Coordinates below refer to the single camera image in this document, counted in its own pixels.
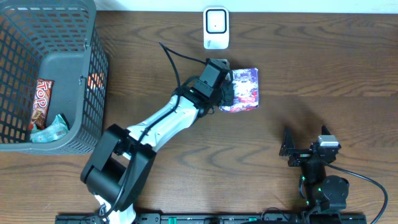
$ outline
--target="gray plastic basket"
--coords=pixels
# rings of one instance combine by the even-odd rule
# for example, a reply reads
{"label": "gray plastic basket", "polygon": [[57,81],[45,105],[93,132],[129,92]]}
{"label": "gray plastic basket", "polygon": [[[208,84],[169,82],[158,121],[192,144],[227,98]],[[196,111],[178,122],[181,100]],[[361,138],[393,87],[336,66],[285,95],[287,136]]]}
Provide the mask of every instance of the gray plastic basket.
{"label": "gray plastic basket", "polygon": [[[90,152],[101,136],[108,60],[92,0],[0,0],[0,151]],[[47,125],[64,114],[70,132],[29,142],[38,78],[54,80]]]}

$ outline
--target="wood grain surface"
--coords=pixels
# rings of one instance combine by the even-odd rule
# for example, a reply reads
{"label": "wood grain surface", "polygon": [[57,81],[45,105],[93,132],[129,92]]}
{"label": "wood grain surface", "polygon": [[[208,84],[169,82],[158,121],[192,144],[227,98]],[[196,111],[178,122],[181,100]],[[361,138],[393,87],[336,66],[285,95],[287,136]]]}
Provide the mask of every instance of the wood grain surface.
{"label": "wood grain surface", "polygon": [[[305,205],[300,169],[279,157],[284,126],[308,147],[325,124],[342,149],[333,163],[385,186],[379,223],[398,220],[398,16],[231,13],[226,50],[203,48],[202,13],[98,12],[110,56],[104,128],[128,127],[165,105],[175,76],[158,42],[196,58],[228,58],[259,69],[260,107],[217,111],[178,133],[159,152],[138,210],[254,213]],[[181,80],[203,65],[174,57]],[[53,223],[59,213],[92,212],[98,203],[80,182],[90,155],[0,155],[0,223]],[[382,192],[356,177],[346,212],[367,216]]]}

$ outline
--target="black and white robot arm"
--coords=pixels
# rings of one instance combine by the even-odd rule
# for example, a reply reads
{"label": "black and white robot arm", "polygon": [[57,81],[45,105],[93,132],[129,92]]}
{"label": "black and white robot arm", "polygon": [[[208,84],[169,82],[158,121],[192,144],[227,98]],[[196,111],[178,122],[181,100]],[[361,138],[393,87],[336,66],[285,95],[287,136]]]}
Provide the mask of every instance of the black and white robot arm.
{"label": "black and white robot arm", "polygon": [[[81,173],[81,181],[101,204],[100,217],[102,214],[110,224],[132,223],[136,216],[132,204],[144,187],[157,151],[214,106],[232,105],[232,79],[227,61],[208,59],[202,75],[176,89],[161,110],[127,129],[114,124],[104,132]],[[125,167],[112,154],[123,155],[129,165]]]}

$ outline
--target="light blue package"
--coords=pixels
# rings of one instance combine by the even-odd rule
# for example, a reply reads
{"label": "light blue package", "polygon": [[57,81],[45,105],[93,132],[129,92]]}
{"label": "light blue package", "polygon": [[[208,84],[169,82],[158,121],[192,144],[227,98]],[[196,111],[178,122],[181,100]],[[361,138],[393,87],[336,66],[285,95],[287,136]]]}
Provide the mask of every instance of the light blue package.
{"label": "light blue package", "polygon": [[38,130],[36,125],[30,134],[30,140],[34,143],[52,142],[68,134],[68,126],[61,115],[56,115],[53,123],[44,130]]}

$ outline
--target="white backdrop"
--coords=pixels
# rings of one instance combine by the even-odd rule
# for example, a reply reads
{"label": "white backdrop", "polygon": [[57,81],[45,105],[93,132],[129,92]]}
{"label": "white backdrop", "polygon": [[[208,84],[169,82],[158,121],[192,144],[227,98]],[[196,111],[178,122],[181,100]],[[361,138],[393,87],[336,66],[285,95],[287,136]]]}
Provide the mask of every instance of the white backdrop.
{"label": "white backdrop", "polygon": [[97,10],[398,13],[398,0],[95,0]]}

